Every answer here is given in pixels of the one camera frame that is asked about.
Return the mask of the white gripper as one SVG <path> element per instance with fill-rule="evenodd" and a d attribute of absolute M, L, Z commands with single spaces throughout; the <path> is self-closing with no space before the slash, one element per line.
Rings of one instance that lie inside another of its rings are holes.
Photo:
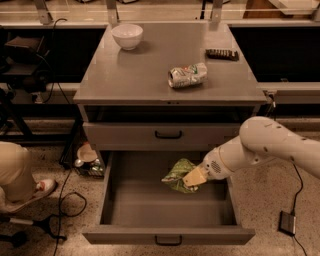
<path fill-rule="evenodd" d="M 183 178 L 186 186 L 197 186 L 205 183 L 207 179 L 223 180 L 233 174 L 222 160 L 220 147 L 214 148 L 205 155 L 202 166 L 204 168 L 197 166 Z"/>

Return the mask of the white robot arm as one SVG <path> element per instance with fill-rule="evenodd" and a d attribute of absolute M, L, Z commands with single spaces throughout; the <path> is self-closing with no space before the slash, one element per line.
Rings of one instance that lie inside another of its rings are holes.
<path fill-rule="evenodd" d="M 191 187 L 222 180 L 274 158 L 289 161 L 320 178 L 319 141 L 302 137 L 270 118 L 256 116 L 241 125 L 237 137 L 208 152 L 183 183 Z"/>

